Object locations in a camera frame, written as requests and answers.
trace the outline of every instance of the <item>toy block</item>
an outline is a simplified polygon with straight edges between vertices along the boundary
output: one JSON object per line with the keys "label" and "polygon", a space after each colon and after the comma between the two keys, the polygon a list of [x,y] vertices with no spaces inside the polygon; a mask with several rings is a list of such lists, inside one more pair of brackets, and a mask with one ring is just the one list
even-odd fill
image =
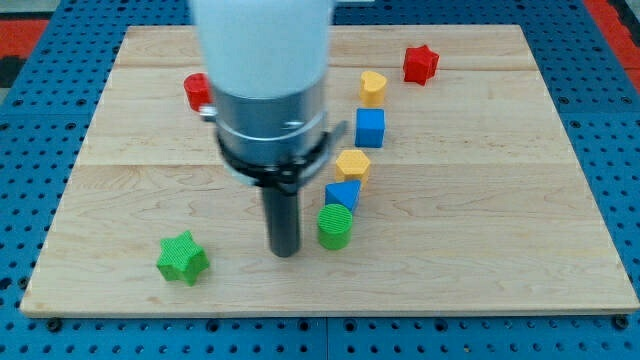
{"label": "toy block", "polygon": [[198,274],[209,267],[204,249],[196,244],[190,231],[160,241],[161,253],[156,266],[166,281],[182,280],[195,284]]}
{"label": "toy block", "polygon": [[351,213],[358,207],[358,197],[360,196],[360,180],[345,181],[340,183],[327,184],[324,187],[324,204],[340,204]]}
{"label": "toy block", "polygon": [[200,111],[200,106],[213,103],[209,90],[209,78],[206,74],[191,74],[184,80],[183,85],[192,110]]}
{"label": "toy block", "polygon": [[360,100],[365,107],[381,107],[387,90],[387,78],[375,71],[360,76]]}
{"label": "toy block", "polygon": [[340,250],[351,241],[353,215],[340,204],[329,204],[318,213],[318,242],[327,250]]}
{"label": "toy block", "polygon": [[384,110],[358,109],[356,111],[356,146],[380,148],[384,141]]}
{"label": "toy block", "polygon": [[436,74],[440,55],[431,51],[427,45],[407,48],[404,55],[404,81],[415,82],[422,86]]}
{"label": "toy block", "polygon": [[336,159],[336,182],[360,180],[364,188],[369,179],[371,161],[362,150],[343,150]]}

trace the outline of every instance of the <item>yellow hexagon block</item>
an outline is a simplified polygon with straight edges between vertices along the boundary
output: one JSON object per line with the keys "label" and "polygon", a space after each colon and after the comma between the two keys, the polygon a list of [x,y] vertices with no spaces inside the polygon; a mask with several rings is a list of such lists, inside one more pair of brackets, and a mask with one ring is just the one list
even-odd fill
{"label": "yellow hexagon block", "polygon": [[375,71],[364,71],[360,76],[360,100],[364,107],[381,107],[387,90],[387,78]]}
{"label": "yellow hexagon block", "polygon": [[343,150],[336,159],[336,181],[360,180],[364,188],[370,169],[371,161],[362,150]]}

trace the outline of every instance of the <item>wood grain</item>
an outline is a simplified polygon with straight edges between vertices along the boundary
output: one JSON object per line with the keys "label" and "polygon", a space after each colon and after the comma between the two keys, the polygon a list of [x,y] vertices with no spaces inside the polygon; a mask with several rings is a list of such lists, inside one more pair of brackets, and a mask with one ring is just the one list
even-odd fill
{"label": "wood grain", "polygon": [[[409,45],[437,78],[402,82]],[[28,316],[612,314],[639,307],[517,26],[334,27],[330,122],[353,119],[364,69],[389,78],[383,149],[346,249],[303,191],[303,248],[266,247],[258,191],[223,168],[186,104],[202,70],[190,27],[129,29],[21,304]],[[338,145],[351,148],[353,129]],[[193,288],[155,269],[190,229],[212,260]]]}

